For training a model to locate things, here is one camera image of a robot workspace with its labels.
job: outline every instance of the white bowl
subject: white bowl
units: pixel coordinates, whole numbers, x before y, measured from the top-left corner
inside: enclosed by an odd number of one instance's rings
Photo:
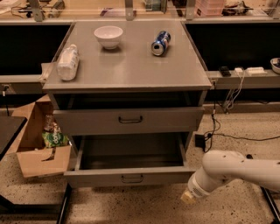
[[[270,64],[271,64],[272,70],[275,73],[280,74],[280,58],[271,59]]]
[[[97,28],[94,35],[98,42],[106,49],[115,49],[121,42],[123,29],[113,25]]]

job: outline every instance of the closed drawer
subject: closed drawer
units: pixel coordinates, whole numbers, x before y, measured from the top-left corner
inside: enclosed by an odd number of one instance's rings
[[[71,187],[185,183],[185,154],[179,133],[87,136],[65,177]]]
[[[66,135],[105,135],[195,131],[204,109],[133,108],[55,110],[54,117]]]

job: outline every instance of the white bottle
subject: white bottle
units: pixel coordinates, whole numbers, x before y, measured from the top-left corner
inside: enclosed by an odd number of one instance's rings
[[[59,57],[57,71],[63,81],[72,80],[77,73],[79,54],[76,45],[70,45],[64,49]]]

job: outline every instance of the soda can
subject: soda can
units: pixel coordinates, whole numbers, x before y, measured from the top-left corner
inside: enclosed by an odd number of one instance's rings
[[[165,53],[169,41],[172,39],[168,31],[161,31],[155,41],[151,44],[151,51],[156,56],[160,56]]]

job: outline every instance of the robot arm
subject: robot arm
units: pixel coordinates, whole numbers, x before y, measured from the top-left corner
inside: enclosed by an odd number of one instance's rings
[[[202,166],[190,177],[185,203],[204,198],[233,179],[243,179],[274,192],[280,190],[280,160],[247,159],[236,151],[209,151]]]

